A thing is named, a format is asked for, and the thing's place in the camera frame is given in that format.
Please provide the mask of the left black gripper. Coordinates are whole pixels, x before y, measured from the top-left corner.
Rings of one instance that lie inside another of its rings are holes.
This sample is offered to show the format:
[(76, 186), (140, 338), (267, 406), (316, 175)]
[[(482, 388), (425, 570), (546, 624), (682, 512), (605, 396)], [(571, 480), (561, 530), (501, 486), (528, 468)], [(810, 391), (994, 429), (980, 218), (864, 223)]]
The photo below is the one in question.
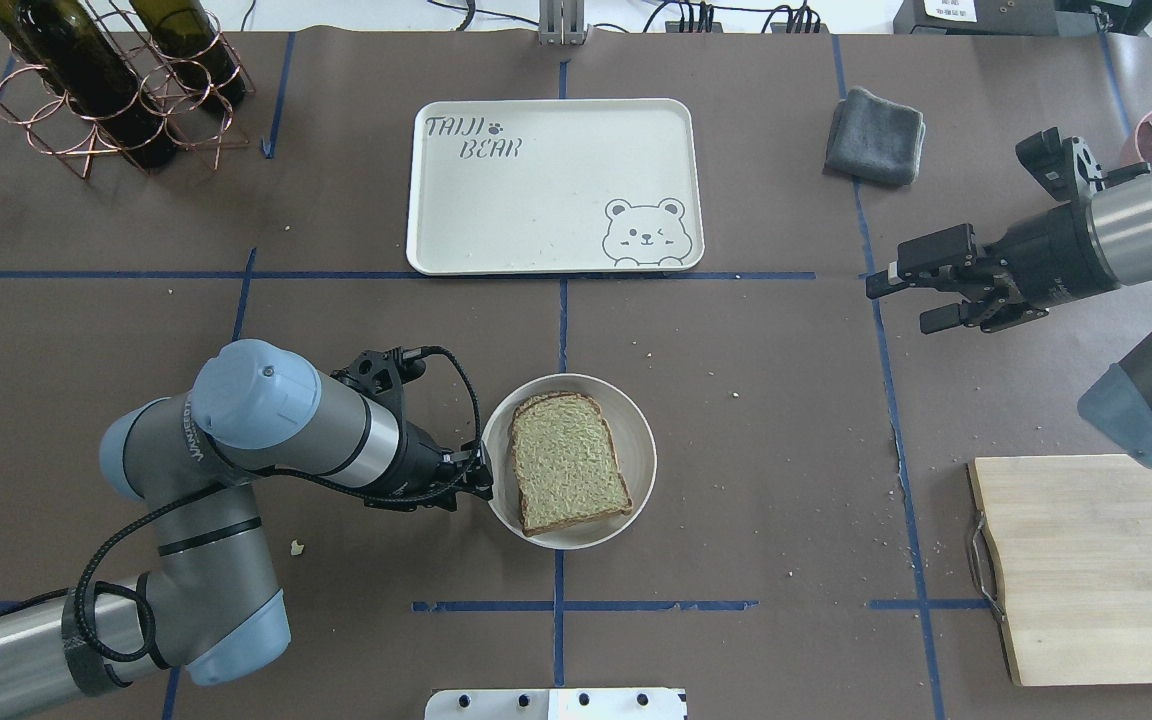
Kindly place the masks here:
[(397, 482), (397, 487), (388, 492), (389, 510), (414, 511), (420, 507), (438, 507), (454, 511), (458, 493), (480, 498), (485, 502), (493, 500), (492, 457), (479, 438), (463, 444), (458, 450), (452, 450), (408, 420), (403, 442), (393, 468), (392, 479)]

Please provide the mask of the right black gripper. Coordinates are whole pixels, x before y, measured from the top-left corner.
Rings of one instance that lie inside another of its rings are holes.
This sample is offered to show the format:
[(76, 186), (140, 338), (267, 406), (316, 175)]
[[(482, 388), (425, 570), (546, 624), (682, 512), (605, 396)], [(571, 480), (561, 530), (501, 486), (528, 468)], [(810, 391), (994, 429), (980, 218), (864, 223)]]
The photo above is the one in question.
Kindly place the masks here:
[(895, 262), (865, 278), (867, 300), (909, 288), (956, 293), (956, 304), (919, 314), (919, 329), (933, 334), (958, 327), (993, 333), (1033, 323), (1051, 306), (1087, 300), (1107, 290), (1087, 219), (1068, 204), (1011, 223), (1005, 236), (980, 245), (973, 225), (901, 243)]

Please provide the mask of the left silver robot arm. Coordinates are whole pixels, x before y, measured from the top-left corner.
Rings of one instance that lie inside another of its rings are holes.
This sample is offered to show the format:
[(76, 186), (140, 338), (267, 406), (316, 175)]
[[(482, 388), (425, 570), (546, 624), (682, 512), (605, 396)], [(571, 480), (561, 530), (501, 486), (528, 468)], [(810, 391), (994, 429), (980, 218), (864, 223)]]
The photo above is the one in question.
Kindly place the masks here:
[(453, 511), (460, 493), (488, 500), (480, 434), (449, 448), (407, 419), (406, 384), (430, 356), (448, 351), (366, 351), (325, 373), (238, 340), (191, 391), (114, 420), (101, 471), (146, 514), (106, 539), (71, 588), (0, 611), (0, 719), (175, 667), (198, 685), (227, 683), (282, 655), (291, 626), (256, 480), (298, 478), (394, 511)]

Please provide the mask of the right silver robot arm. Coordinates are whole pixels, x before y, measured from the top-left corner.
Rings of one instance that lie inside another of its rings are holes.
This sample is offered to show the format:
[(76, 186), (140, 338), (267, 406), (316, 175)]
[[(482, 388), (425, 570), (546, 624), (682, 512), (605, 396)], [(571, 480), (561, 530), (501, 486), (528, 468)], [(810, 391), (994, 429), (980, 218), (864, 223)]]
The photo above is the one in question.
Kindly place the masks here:
[(1117, 331), (1117, 356), (1102, 355), (1076, 411), (1106, 444), (1152, 469), (1152, 168), (1102, 167), (1078, 138), (1055, 150), (1020, 150), (1020, 164), (1053, 199), (995, 241), (972, 225), (931, 232), (897, 247), (867, 275), (867, 300), (946, 293), (919, 328), (996, 334), (1078, 305), (1096, 331)]

